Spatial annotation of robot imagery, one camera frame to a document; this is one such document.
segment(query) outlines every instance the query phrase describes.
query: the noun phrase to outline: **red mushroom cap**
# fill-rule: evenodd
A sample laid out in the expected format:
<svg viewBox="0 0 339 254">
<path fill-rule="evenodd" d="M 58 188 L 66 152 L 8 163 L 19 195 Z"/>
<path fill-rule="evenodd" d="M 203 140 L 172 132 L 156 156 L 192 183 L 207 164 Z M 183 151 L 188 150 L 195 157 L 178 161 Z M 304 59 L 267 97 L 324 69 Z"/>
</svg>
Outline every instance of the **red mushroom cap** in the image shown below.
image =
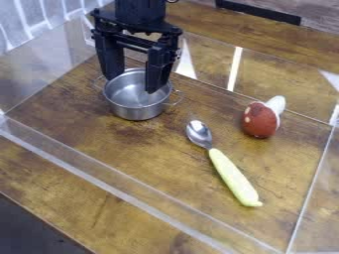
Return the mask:
<svg viewBox="0 0 339 254">
<path fill-rule="evenodd" d="M 267 138 L 275 133 L 278 125 L 274 111 L 260 102 L 251 103 L 243 116 L 244 131 L 258 138 Z"/>
</svg>

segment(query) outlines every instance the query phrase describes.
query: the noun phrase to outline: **metal spoon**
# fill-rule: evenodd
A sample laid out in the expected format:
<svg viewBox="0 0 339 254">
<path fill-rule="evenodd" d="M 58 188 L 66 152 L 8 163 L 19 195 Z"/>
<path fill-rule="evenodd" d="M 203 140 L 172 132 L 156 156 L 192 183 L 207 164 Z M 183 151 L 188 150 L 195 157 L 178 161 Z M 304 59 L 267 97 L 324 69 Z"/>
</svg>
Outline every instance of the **metal spoon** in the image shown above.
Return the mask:
<svg viewBox="0 0 339 254">
<path fill-rule="evenodd" d="M 207 125 L 198 120 L 191 121 L 186 131 L 190 140 L 208 150 L 216 170 L 240 203 L 244 206 L 262 206 L 256 190 L 236 165 L 222 151 L 212 148 L 212 133 Z"/>
</svg>

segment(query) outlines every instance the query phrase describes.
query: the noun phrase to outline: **silver pot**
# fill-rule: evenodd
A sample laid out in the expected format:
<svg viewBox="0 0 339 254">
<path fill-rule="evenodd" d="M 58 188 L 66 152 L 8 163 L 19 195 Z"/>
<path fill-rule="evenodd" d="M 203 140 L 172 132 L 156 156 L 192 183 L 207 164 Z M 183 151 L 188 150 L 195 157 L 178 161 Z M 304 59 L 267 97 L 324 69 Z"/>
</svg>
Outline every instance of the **silver pot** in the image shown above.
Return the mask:
<svg viewBox="0 0 339 254">
<path fill-rule="evenodd" d="M 156 117 L 168 106 L 183 100 L 183 93 L 168 83 L 152 94 L 144 91 L 144 68 L 127 69 L 124 74 L 107 82 L 103 95 L 110 102 L 112 113 L 127 120 L 140 121 Z M 180 94 L 179 100 L 170 103 L 170 95 Z"/>
</svg>

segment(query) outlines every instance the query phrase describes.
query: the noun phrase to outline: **toy mushroom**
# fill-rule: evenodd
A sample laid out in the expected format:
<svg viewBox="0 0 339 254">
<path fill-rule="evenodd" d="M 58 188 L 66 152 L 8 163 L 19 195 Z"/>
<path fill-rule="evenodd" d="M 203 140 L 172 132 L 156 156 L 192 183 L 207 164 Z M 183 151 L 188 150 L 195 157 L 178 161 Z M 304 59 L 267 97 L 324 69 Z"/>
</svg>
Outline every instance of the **toy mushroom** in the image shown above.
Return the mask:
<svg viewBox="0 0 339 254">
<path fill-rule="evenodd" d="M 274 97 L 267 103 L 252 102 L 243 116 L 244 131 L 256 138 L 270 137 L 279 127 L 279 115 L 284 107 L 283 96 Z"/>
</svg>

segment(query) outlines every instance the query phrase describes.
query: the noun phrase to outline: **wooden tabletop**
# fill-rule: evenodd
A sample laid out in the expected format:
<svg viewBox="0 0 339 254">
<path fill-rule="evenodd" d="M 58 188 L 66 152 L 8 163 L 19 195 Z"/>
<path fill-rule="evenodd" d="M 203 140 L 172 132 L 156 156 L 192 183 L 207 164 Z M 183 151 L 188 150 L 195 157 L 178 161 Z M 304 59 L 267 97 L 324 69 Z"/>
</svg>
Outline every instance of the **wooden tabletop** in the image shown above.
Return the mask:
<svg viewBox="0 0 339 254">
<path fill-rule="evenodd" d="M 251 19 L 251 24 L 259 22 L 250 31 L 252 34 L 260 34 L 256 28 L 294 34 L 294 27 L 198 5 L 188 6 L 188 3 L 171 6 L 171 21 L 191 32 L 224 41 L 238 40 L 238 45 L 252 46 L 308 64 L 312 61 L 311 64 L 336 70 L 332 63 L 338 59 L 332 55 L 320 56 L 323 44 L 312 42 L 292 50 L 290 42 L 288 51 L 283 47 L 272 51 L 268 40 L 254 43 L 252 36 L 230 37 L 226 30 L 219 30 L 231 20 L 248 24 L 250 20 L 244 19 Z M 188 7 L 198 16 L 182 11 Z M 228 30 L 234 29 L 238 35 L 239 27 L 235 28 Z M 282 40 L 278 34 L 268 34 L 271 39 Z M 328 38 L 330 42 L 336 42 L 335 37 L 316 34 L 318 42 L 327 42 Z M 300 49 L 306 51 L 304 47 L 311 52 L 307 56 L 296 53 Z M 208 69 L 212 74 L 207 76 L 216 78 L 214 68 Z M 284 250 L 331 128 L 287 112 L 276 136 L 258 141 L 239 128 L 239 118 L 250 100 L 176 74 L 172 79 L 187 94 L 184 103 L 152 121 L 127 122 L 111 116 L 102 96 L 88 86 L 98 75 L 98 62 L 91 59 L 11 111 L 9 116 L 208 212 L 272 248 Z M 238 204 L 204 151 L 186 139 L 184 124 L 195 117 L 208 122 L 215 145 L 227 152 L 254 182 L 264 208 L 247 209 Z M 0 142 L 0 191 L 88 249 L 98 253 L 216 253 L 204 243 L 13 143 L 3 138 Z M 230 245 L 239 252 L 250 253 L 247 244 Z"/>
</svg>

